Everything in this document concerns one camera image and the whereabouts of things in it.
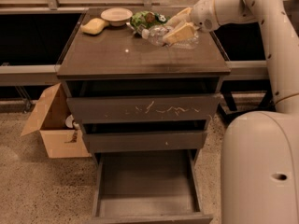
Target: sponge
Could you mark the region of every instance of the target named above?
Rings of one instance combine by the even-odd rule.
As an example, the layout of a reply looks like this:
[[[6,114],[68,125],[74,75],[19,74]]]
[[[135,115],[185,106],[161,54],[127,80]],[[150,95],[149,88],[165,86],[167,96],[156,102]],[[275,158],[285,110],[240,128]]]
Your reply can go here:
[[[91,19],[85,25],[81,25],[81,31],[89,35],[98,35],[105,27],[109,26],[109,22],[103,19]]]

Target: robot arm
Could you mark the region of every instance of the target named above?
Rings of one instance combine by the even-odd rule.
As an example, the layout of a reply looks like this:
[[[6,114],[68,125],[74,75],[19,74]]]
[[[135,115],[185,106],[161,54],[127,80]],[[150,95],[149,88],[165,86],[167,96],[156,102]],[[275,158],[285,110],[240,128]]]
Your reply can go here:
[[[202,32],[259,23],[277,111],[240,116],[224,135],[222,223],[299,223],[299,39],[283,0],[200,0],[190,20]]]
[[[256,21],[260,25],[276,109],[299,114],[299,39],[283,0],[199,0],[167,23],[176,29],[164,41],[172,44],[179,41],[176,38],[192,37],[196,30],[206,33],[228,23]]]
[[[244,0],[200,0],[193,6],[190,16],[201,32],[212,32],[228,23],[256,21]]]

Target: terrazzo floor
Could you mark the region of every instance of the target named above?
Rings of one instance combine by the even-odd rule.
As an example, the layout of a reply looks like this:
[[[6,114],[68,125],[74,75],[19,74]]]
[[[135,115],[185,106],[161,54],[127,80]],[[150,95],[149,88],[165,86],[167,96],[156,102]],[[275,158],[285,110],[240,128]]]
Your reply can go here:
[[[252,97],[244,104],[257,104]],[[21,103],[0,103],[0,224],[79,224],[92,216],[96,167],[92,158],[49,159],[38,132],[21,137],[30,116]],[[221,146],[227,124],[208,126],[195,172],[203,211],[221,224]]]

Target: open cardboard box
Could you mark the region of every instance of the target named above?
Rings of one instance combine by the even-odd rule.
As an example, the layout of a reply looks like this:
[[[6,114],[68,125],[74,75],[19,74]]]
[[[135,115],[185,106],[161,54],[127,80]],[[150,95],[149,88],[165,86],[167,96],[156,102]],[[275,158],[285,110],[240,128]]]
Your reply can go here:
[[[90,157],[82,131],[68,129],[65,125],[70,114],[62,85],[51,86],[41,94],[21,136],[39,131],[49,158]]]

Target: plate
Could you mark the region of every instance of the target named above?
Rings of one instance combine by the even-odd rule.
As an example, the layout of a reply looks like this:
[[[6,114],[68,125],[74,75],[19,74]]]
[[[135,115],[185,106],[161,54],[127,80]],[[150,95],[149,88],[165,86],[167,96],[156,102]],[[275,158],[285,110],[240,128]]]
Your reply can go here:
[[[133,13],[129,9],[114,7],[103,11],[101,18],[109,21],[113,26],[122,26],[132,17],[132,15]]]

